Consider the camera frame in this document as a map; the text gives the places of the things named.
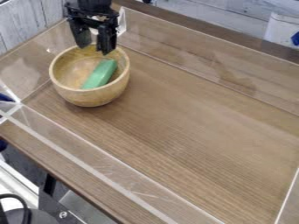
bowl rim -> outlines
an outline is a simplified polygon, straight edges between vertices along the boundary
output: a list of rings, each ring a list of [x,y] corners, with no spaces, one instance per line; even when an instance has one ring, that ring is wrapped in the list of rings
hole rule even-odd
[[[51,66],[49,66],[49,75],[51,75],[51,81],[55,83],[55,85],[57,85],[60,88],[64,88],[67,90],[71,90],[71,91],[76,91],[76,92],[89,92],[89,91],[95,91],[95,90],[100,90],[101,88],[108,88],[109,86],[112,86],[113,84],[116,84],[119,82],[120,79],[123,79],[128,73],[128,69],[129,69],[129,58],[127,56],[127,53],[125,51],[121,49],[121,47],[116,47],[116,50],[115,51],[119,51],[124,57],[125,57],[125,69],[123,71],[123,73],[117,76],[117,78],[111,81],[107,85],[101,86],[101,87],[93,87],[91,89],[79,89],[79,88],[72,88],[72,87],[67,87],[64,85],[61,85],[61,83],[57,81],[55,75],[53,75],[53,67],[55,67],[55,64],[57,62],[57,60],[60,59],[60,57],[69,51],[72,51],[75,48],[79,48],[76,45],[69,47],[68,49],[65,49],[63,52],[59,53],[59,55],[56,55],[56,57],[53,58],[52,62],[51,62]]]

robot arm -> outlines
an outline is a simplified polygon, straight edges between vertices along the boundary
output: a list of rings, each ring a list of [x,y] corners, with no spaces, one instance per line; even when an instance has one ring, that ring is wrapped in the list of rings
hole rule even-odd
[[[108,54],[117,46],[117,17],[111,9],[112,0],[79,0],[65,3],[71,32],[80,48],[91,42],[89,28],[97,30],[97,51]]]

green sponge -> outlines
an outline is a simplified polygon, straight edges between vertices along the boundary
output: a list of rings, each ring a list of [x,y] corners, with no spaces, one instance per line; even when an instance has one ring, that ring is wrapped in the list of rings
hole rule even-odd
[[[108,80],[117,69],[117,63],[113,59],[103,59],[84,84],[81,89],[97,88],[108,83]]]

screw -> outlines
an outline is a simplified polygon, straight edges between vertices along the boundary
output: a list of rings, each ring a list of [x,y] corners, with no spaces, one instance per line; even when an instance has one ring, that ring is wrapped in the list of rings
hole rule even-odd
[[[67,212],[60,212],[60,218],[65,219],[68,217],[68,213]]]

wooden table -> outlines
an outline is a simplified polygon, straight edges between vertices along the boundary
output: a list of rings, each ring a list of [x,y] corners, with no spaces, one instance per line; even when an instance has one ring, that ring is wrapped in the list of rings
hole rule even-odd
[[[48,66],[73,45],[61,22],[0,60],[27,114],[1,137],[121,223],[219,223],[201,210],[226,223],[275,223],[299,164],[298,52],[119,2],[143,12],[125,10],[119,39],[124,94],[100,108],[56,94]]]

